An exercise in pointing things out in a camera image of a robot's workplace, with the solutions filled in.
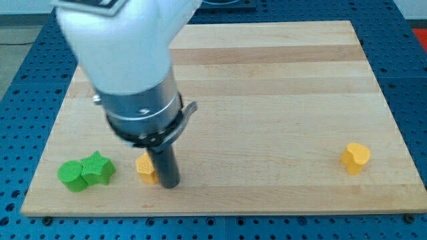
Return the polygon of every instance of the yellow toy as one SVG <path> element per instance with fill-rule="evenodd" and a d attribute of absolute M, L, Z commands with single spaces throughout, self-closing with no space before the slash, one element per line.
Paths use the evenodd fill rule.
<path fill-rule="evenodd" d="M 155 174 L 151 157 L 149 157 L 147 152 L 139 157 L 135 163 L 136 171 L 138 172 L 141 181 L 148 184 L 156 184 L 159 181 L 157 175 Z"/>
<path fill-rule="evenodd" d="M 341 155 L 341 161 L 347 165 L 347 172 L 357 175 L 369 161 L 370 150 L 359 143 L 349 143 Z"/>

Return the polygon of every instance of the white wall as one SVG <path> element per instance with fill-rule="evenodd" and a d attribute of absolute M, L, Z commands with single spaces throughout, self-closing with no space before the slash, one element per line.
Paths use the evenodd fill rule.
<path fill-rule="evenodd" d="M 51 0 L 0 0 L 0 15 L 50 13 Z"/>
<path fill-rule="evenodd" d="M 406 19 L 427 19 L 427 0 L 394 0 Z"/>
<path fill-rule="evenodd" d="M 0 0 L 0 15 L 50 13 L 52 10 L 52 7 L 49 6 L 50 1 L 51 0 Z M 394 0 L 394 2 L 405 18 L 427 19 L 427 0 Z"/>

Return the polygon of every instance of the green block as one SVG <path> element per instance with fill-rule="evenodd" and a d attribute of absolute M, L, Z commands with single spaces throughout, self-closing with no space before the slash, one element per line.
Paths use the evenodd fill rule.
<path fill-rule="evenodd" d="M 80 192 L 87 187 L 81 176 L 83 165 L 78 161 L 68 161 L 58 169 L 59 180 L 72 192 Z"/>
<path fill-rule="evenodd" d="M 92 156 L 82 159 L 81 164 L 83 165 L 81 176 L 89 186 L 97 183 L 108 185 L 109 178 L 115 172 L 115 167 L 111 160 L 101 156 L 98 151 Z"/>

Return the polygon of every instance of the wooden board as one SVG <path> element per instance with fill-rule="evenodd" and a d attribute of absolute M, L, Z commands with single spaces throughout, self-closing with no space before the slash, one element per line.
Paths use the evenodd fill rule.
<path fill-rule="evenodd" d="M 181 183 L 144 185 L 143 153 L 112 133 L 80 67 L 21 211 L 28 216 L 417 213 L 427 194 L 348 21 L 188 25 L 171 44 L 185 104 L 174 144 Z M 372 157 L 347 174 L 350 142 Z M 59 166 L 95 150 L 110 186 L 71 193 Z"/>

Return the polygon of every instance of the toy block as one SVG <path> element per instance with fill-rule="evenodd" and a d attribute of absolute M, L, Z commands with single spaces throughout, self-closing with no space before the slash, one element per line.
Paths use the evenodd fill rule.
<path fill-rule="evenodd" d="M 83 165 L 81 176 L 89 186 L 97 183 L 108 185 L 109 178 L 115 172 L 115 167 L 111 160 L 101 156 L 98 151 L 92 156 L 82 159 L 81 164 Z"/>
<path fill-rule="evenodd" d="M 341 155 L 341 161 L 347 165 L 347 172 L 352 175 L 359 174 L 369 158 L 369 148 L 359 143 L 349 143 Z"/>
<path fill-rule="evenodd" d="M 141 157 L 136 160 L 136 171 L 138 172 L 139 178 L 144 183 L 156 184 L 159 179 L 155 174 L 153 162 L 151 157 L 145 152 Z"/>
<path fill-rule="evenodd" d="M 83 165 L 78 161 L 68 161 L 59 168 L 59 180 L 72 192 L 80 192 L 87 187 L 87 182 L 81 176 Z"/>

